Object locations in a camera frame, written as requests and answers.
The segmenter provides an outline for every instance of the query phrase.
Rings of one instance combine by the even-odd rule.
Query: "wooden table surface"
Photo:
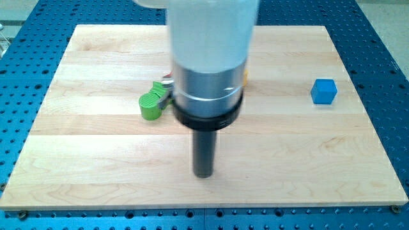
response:
[[[380,140],[321,26],[256,26],[239,118],[215,172],[192,172],[191,131],[138,99],[169,73],[165,26],[77,26],[0,199],[4,210],[405,204]],[[332,105],[314,105],[317,78]]]

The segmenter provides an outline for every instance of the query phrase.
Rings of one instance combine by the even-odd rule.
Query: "blue perforated surface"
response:
[[[10,177],[76,24],[164,22],[165,11],[131,0],[40,0],[0,61],[0,183]],[[327,27],[408,193],[409,83],[356,2],[261,1],[258,24]],[[193,211],[193,217],[186,210],[34,211],[25,220],[0,211],[0,229],[409,229],[409,205],[401,213],[390,207]]]

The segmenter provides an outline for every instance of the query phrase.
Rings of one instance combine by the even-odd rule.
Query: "green plastic piece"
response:
[[[145,93],[139,98],[139,107],[144,119],[153,121],[162,115],[162,110],[158,108],[158,100],[166,94],[167,89],[163,88],[162,83],[153,82],[149,93]]]

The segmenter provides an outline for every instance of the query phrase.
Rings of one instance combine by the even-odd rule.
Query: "blue cube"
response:
[[[332,79],[316,79],[311,89],[314,104],[330,105],[337,95],[337,86]]]

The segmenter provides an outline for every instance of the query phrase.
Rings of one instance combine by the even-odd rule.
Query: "wood plank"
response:
[[[4,210],[405,204],[403,190],[322,26],[256,27],[238,119],[215,172],[192,173],[192,131],[139,97],[169,73],[164,26],[76,27],[2,198]],[[317,78],[332,105],[314,105]]]

